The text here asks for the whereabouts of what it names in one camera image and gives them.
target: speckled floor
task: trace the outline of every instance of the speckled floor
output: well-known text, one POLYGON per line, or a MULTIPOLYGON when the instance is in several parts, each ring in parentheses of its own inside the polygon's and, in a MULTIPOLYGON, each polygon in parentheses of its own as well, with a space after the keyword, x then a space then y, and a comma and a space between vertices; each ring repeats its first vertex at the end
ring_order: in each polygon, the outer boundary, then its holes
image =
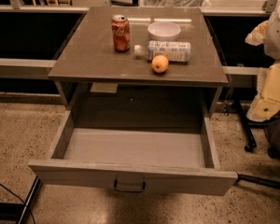
MULTIPOLYGON (((23 199, 35 178, 27 162, 44 157, 63 112, 57 96, 0 94, 0 182, 23 199)), ((253 130, 258 147, 246 153, 236 114, 215 113, 212 124, 222 170, 280 180, 280 160, 267 156, 263 130, 253 130)), ((0 188, 0 202, 19 201, 0 188)), ((32 212, 37 224, 280 223, 280 190, 241 181, 215 197, 43 185, 32 212)))

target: black cable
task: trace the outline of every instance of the black cable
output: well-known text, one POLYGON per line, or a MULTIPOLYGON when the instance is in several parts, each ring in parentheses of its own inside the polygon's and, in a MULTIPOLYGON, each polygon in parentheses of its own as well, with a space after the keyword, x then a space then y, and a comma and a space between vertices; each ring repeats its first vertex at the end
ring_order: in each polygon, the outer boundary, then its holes
POLYGON ((3 184, 1 184, 1 183, 0 183, 0 187, 3 188, 3 189, 5 189, 6 191, 8 191, 9 193, 11 193, 12 195, 14 195, 16 198, 18 198, 18 199, 25 205, 25 207, 28 208, 29 214, 31 215, 31 218, 32 218, 32 220, 33 220, 33 222, 34 222, 34 224, 35 224, 35 217, 34 217, 34 215, 32 214, 32 211, 30 210, 30 208, 29 208, 29 207, 27 206, 27 204, 25 203, 25 201, 24 201, 21 197, 19 197, 16 193, 14 193, 12 190, 8 189, 7 187, 5 187, 5 186, 4 186, 3 184))

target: soda can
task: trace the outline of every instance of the soda can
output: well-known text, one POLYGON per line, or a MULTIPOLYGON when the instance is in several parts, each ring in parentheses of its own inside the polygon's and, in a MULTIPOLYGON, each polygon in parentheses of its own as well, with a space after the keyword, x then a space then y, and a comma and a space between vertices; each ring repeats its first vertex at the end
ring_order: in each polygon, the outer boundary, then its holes
POLYGON ((114 49, 116 51, 126 51, 130 48, 130 24, 123 15, 112 17, 112 34, 114 49))

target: white bowl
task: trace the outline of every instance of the white bowl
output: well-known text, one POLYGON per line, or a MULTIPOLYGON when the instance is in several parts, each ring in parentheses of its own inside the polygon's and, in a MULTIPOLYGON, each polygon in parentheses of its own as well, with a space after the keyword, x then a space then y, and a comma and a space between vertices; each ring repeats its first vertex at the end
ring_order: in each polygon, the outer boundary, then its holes
POLYGON ((156 21, 148 26, 152 40, 175 41, 180 33, 179 25, 169 21, 156 21))

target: desk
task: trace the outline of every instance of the desk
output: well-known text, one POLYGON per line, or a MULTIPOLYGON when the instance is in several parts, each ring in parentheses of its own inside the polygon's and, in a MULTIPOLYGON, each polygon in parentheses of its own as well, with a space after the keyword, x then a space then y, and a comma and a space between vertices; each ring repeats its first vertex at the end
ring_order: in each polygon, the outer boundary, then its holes
POLYGON ((227 79, 199 9, 92 7, 49 78, 67 113, 48 159, 29 163, 44 183, 224 195, 237 179, 219 171, 209 117, 227 79), (129 19, 132 47, 146 44, 151 22, 178 23, 189 62, 156 75, 133 49, 115 52, 114 14, 129 19), (95 82, 119 84, 117 93, 89 92, 95 82), (73 98, 68 84, 78 84, 73 98))

